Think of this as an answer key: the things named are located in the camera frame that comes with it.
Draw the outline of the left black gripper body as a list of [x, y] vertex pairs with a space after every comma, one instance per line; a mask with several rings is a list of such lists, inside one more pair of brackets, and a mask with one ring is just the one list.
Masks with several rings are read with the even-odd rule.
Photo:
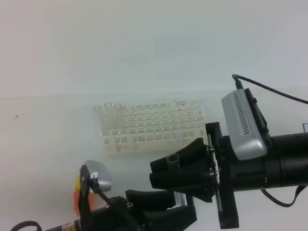
[[92, 191], [90, 174], [85, 165], [80, 169], [80, 229], [82, 231], [142, 231], [143, 227], [130, 214], [123, 197], [108, 198], [97, 192], [107, 206], [91, 211], [88, 195]]

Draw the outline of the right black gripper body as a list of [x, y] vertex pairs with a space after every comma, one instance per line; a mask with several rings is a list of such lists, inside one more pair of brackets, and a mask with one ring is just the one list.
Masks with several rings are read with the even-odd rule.
[[239, 160], [231, 146], [229, 136], [223, 136], [218, 122], [205, 125], [208, 140], [214, 147], [218, 164], [218, 218], [222, 229], [239, 227], [234, 193], [281, 186], [281, 164], [278, 155]]

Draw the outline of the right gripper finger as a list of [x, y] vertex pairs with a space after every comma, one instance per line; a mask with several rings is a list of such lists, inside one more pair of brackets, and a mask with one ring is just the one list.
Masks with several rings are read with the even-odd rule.
[[[209, 168], [209, 156], [207, 153], [207, 145], [204, 144], [203, 138], [197, 138], [188, 146], [175, 152], [180, 157], [180, 168]], [[158, 173], [168, 170], [166, 157], [157, 159], [150, 163], [152, 173]]]
[[153, 188], [180, 192], [204, 202], [211, 202], [217, 185], [213, 170], [178, 169], [150, 174]]

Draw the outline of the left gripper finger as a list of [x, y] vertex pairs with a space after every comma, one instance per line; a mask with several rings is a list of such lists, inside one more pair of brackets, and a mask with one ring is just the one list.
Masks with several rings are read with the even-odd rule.
[[197, 221], [194, 206], [143, 212], [146, 231], [184, 231]]
[[127, 190], [126, 199], [137, 211], [162, 211], [176, 205], [174, 193], [169, 191], [142, 192]]

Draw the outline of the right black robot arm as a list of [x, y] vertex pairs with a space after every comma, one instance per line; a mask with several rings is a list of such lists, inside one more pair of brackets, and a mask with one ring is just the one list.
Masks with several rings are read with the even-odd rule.
[[210, 203], [215, 196], [222, 229], [239, 227], [234, 193], [269, 188], [308, 185], [308, 135], [274, 136], [265, 156], [239, 160], [229, 136], [221, 134], [218, 122], [207, 123], [209, 143], [198, 138], [178, 151], [179, 168], [168, 169], [165, 158], [153, 161], [150, 182], [153, 188], [184, 193]]

